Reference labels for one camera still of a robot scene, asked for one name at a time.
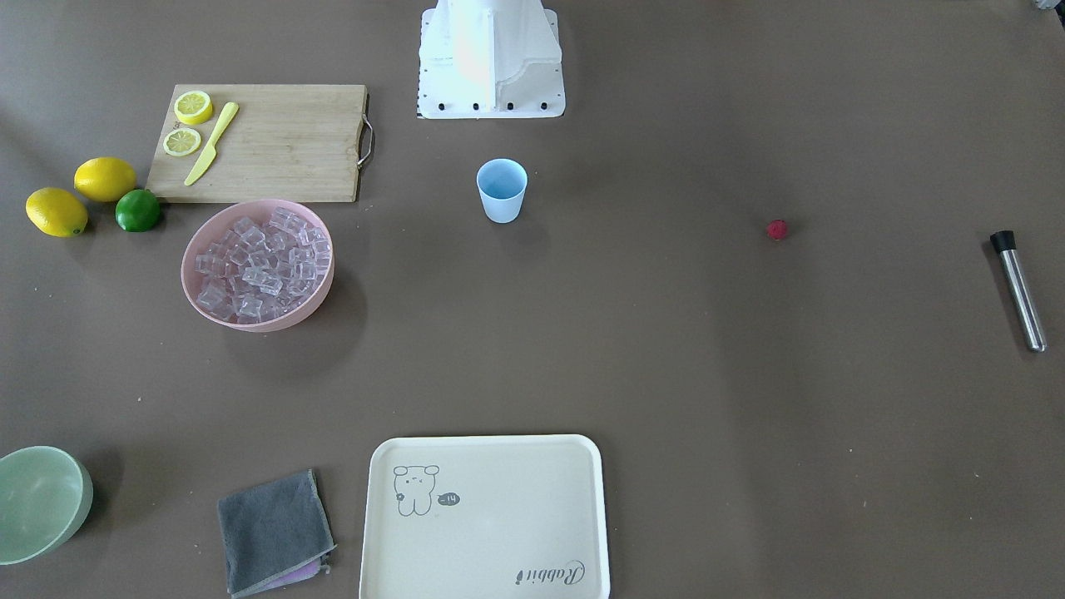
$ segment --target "green lime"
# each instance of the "green lime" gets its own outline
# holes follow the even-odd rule
[[[148,190],[133,190],[115,205],[115,221],[127,231],[146,231],[159,222],[159,200]]]

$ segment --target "knife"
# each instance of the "knife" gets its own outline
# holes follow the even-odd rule
[[[197,179],[207,173],[208,167],[214,162],[214,157],[218,156],[217,150],[214,149],[214,145],[218,143],[218,137],[229,127],[229,123],[236,115],[236,109],[241,107],[236,106],[236,102],[226,102],[226,106],[222,108],[222,114],[218,115],[218,122],[214,124],[214,131],[211,131],[211,136],[208,137],[207,144],[203,144],[203,149],[200,150],[199,158],[196,159],[196,164],[193,164],[193,169],[189,172],[189,176],[185,177],[185,184],[191,185],[196,182]]]

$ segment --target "cup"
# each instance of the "cup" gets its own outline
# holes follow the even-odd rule
[[[517,218],[528,182],[525,168],[509,158],[486,162],[477,171],[477,191],[480,192],[485,214],[495,223],[509,223]]]

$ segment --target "cartoon animal drawing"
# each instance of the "cartoon animal drawing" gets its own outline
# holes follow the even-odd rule
[[[439,466],[396,466],[392,469],[392,473],[396,475],[393,486],[400,516],[425,516],[429,513],[438,472]]]

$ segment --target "wooden cutting board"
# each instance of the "wooden cutting board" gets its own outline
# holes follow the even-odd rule
[[[191,90],[207,92],[214,106],[201,125],[174,114],[178,96]],[[199,150],[175,158],[163,151],[163,139],[189,127],[206,144],[226,102],[240,110],[215,146],[218,156],[186,187]],[[170,203],[355,201],[365,108],[365,85],[175,85],[145,188]]]

